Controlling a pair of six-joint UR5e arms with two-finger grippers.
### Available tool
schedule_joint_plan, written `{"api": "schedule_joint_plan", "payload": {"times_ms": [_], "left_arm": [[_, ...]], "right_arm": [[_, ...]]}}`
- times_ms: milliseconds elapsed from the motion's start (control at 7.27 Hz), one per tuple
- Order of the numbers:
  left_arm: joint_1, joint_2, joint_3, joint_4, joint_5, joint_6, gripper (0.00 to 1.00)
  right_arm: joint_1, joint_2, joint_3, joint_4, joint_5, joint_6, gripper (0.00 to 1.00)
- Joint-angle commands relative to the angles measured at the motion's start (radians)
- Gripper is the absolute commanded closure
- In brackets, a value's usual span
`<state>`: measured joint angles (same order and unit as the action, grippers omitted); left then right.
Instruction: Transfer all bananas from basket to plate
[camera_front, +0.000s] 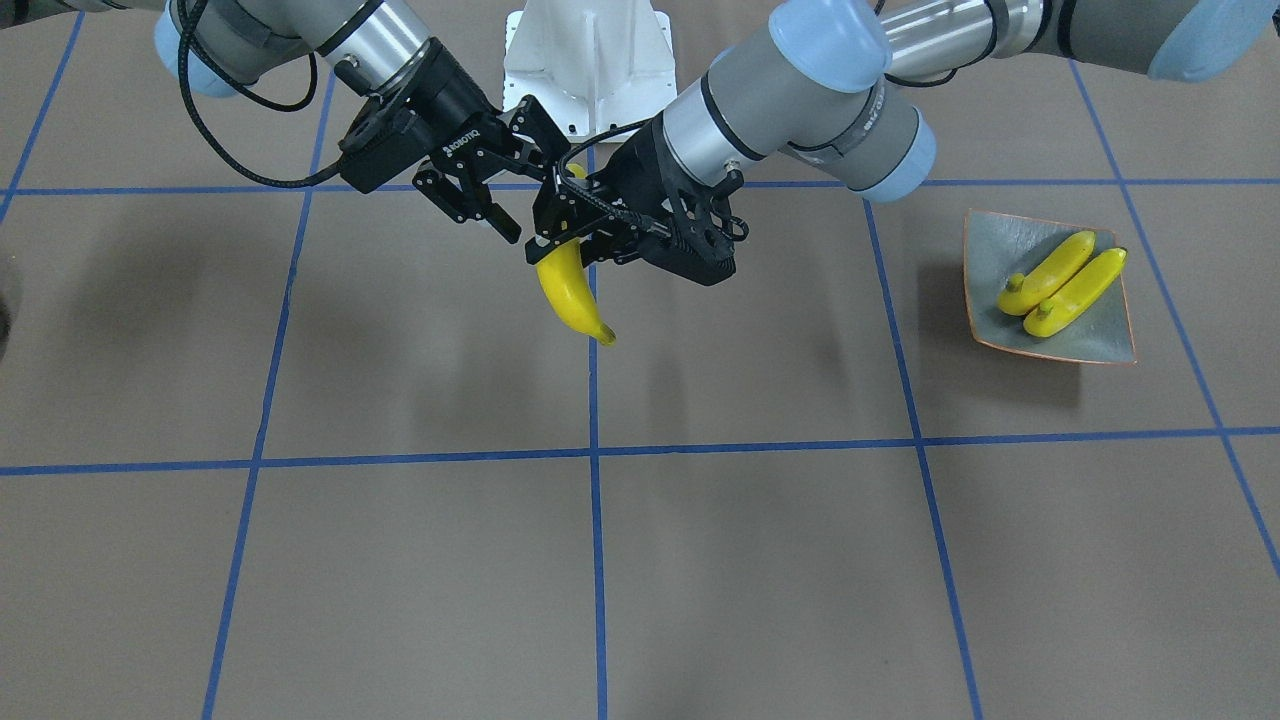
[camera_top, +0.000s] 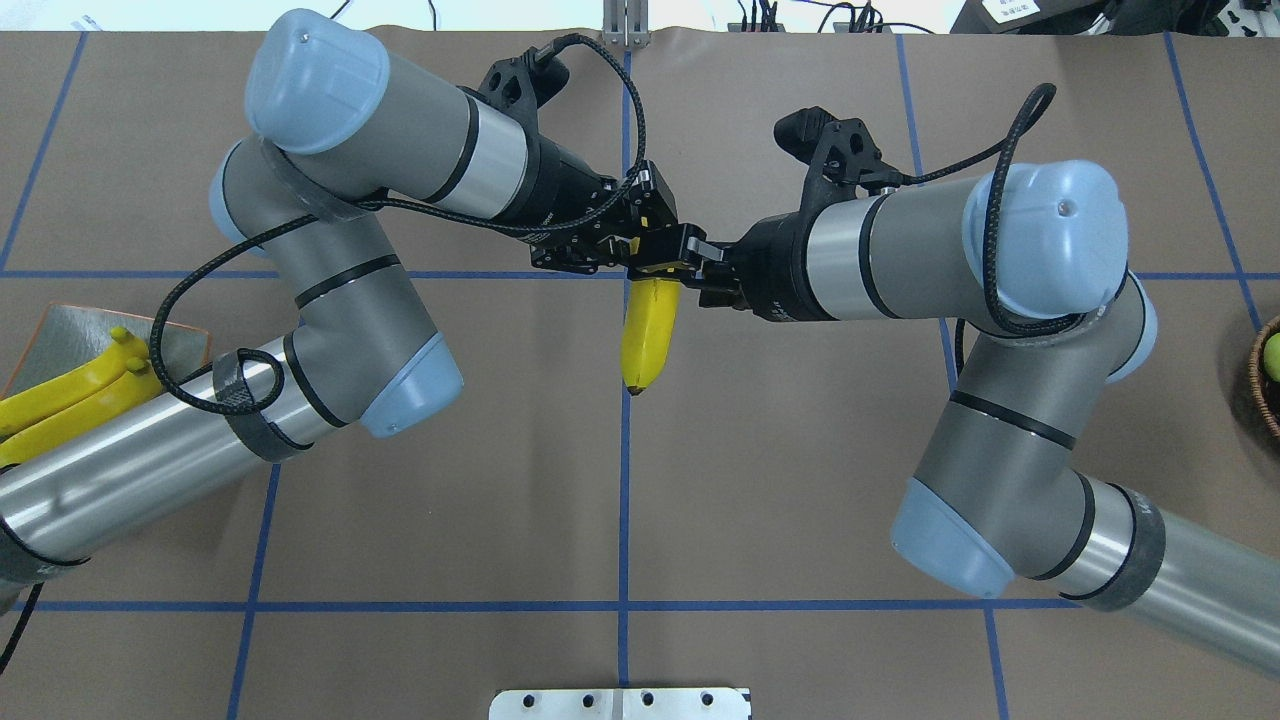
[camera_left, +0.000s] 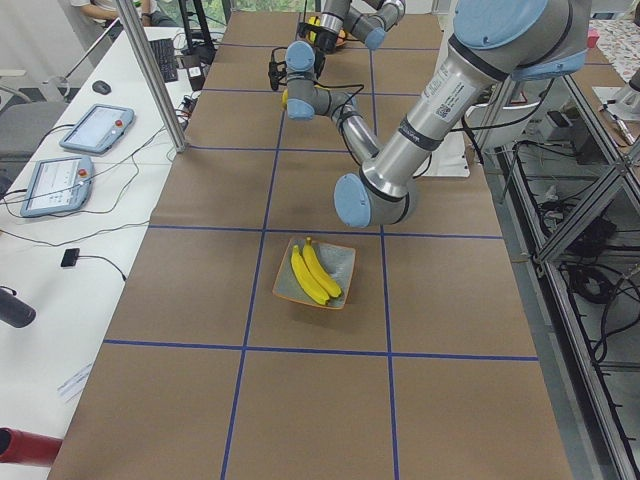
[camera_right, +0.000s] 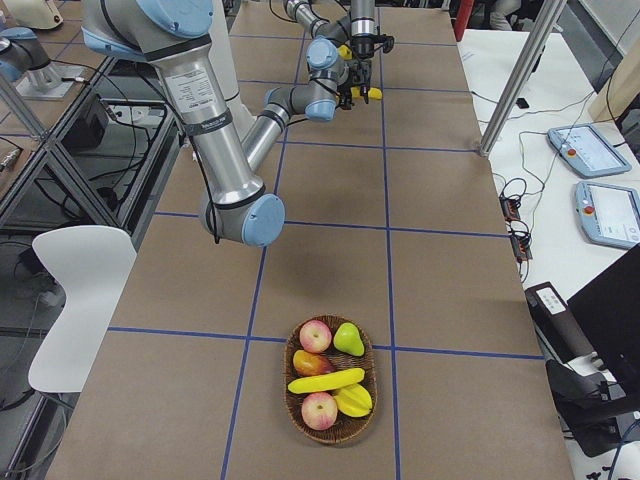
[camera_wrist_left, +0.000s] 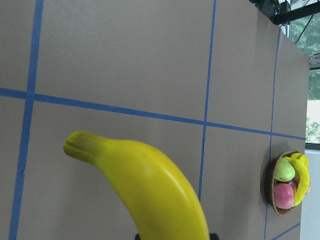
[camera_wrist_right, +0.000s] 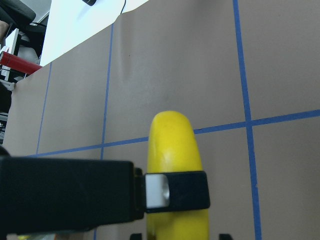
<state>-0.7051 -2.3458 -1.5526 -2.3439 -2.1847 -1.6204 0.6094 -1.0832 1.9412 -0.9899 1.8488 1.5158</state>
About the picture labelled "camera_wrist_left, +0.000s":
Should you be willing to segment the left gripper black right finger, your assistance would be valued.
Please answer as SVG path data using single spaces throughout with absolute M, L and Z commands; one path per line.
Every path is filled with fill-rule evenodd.
M 210 240 L 219 240 L 219 236 L 216 233 L 210 233 L 209 239 Z

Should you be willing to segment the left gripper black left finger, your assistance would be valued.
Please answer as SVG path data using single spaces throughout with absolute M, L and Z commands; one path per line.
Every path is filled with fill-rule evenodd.
M 134 240 L 141 240 L 140 235 L 136 234 L 135 237 L 134 237 Z

